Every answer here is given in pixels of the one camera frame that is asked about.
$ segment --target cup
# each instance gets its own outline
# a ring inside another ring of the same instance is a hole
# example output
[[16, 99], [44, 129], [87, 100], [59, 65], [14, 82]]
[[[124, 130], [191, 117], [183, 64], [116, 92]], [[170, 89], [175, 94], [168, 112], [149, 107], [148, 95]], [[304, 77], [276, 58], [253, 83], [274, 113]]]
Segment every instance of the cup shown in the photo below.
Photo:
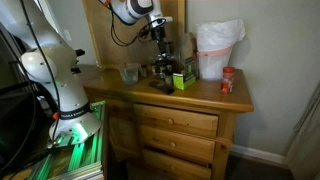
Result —
[[125, 85], [132, 85], [138, 82], [138, 68], [139, 64], [136, 63], [124, 64], [119, 67], [120, 76]]

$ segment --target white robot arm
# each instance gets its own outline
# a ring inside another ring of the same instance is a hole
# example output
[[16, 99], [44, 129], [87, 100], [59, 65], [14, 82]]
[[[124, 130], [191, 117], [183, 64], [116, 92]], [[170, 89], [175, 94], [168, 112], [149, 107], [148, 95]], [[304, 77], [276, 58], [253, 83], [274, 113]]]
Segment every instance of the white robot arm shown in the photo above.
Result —
[[[71, 73], [71, 68], [76, 64], [75, 51], [51, 27], [33, 0], [0, 0], [0, 4], [0, 22], [7, 31], [21, 39], [30, 48], [20, 58], [29, 78], [42, 84], [58, 101], [53, 86], [53, 83], [56, 83], [60, 96], [60, 114], [59, 121], [53, 123], [49, 131], [52, 143], [56, 146], [66, 146], [84, 142], [100, 128], [101, 123], [91, 112], [81, 83]], [[30, 24], [22, 4], [27, 11]], [[159, 0], [126, 0], [125, 2], [112, 0], [110, 6], [127, 25], [134, 24], [142, 17], [147, 17], [151, 30], [158, 30], [158, 27], [163, 25]], [[166, 22], [172, 21], [170, 17], [164, 19]], [[36, 34], [45, 58], [30, 33], [29, 25]], [[162, 35], [155, 34], [153, 39], [160, 44]], [[53, 79], [45, 59], [52, 70]]]

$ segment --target dresser top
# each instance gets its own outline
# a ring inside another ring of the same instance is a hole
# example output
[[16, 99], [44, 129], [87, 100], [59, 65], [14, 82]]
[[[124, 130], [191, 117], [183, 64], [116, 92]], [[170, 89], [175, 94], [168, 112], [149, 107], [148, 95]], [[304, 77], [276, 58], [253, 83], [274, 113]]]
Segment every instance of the dresser top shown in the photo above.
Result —
[[237, 70], [234, 75], [235, 80], [231, 94], [220, 93], [220, 81], [208, 82], [199, 79], [186, 90], [175, 89], [174, 93], [166, 95], [149, 87], [149, 82], [159, 80], [153, 75], [140, 78], [139, 82], [134, 85], [124, 85], [118, 70], [103, 70], [94, 65], [79, 65], [79, 68], [82, 73], [77, 74], [77, 77], [81, 80], [85, 91], [91, 93], [143, 103], [187, 104], [236, 112], [252, 112], [254, 110], [242, 70]]

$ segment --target wooden dresser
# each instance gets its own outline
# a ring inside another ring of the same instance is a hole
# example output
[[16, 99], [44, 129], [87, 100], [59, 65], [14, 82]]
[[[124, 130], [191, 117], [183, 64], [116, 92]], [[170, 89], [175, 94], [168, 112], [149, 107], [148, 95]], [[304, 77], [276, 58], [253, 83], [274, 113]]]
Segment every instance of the wooden dresser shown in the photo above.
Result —
[[90, 100], [107, 102], [109, 140], [119, 160], [180, 179], [224, 179], [237, 114], [253, 111], [241, 70], [232, 94], [220, 94], [220, 82], [198, 80], [166, 95], [148, 86], [153, 76], [126, 86], [117, 70], [80, 69]]

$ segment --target floor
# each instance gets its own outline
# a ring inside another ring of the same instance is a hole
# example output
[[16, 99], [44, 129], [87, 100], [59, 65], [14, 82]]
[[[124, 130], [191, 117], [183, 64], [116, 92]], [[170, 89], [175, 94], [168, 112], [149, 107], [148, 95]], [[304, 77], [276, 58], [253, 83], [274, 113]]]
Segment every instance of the floor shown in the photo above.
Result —
[[[112, 180], [171, 180], [133, 166], [125, 161], [111, 167], [108, 179]], [[227, 180], [294, 180], [289, 170], [280, 167], [230, 156], [226, 170]]]

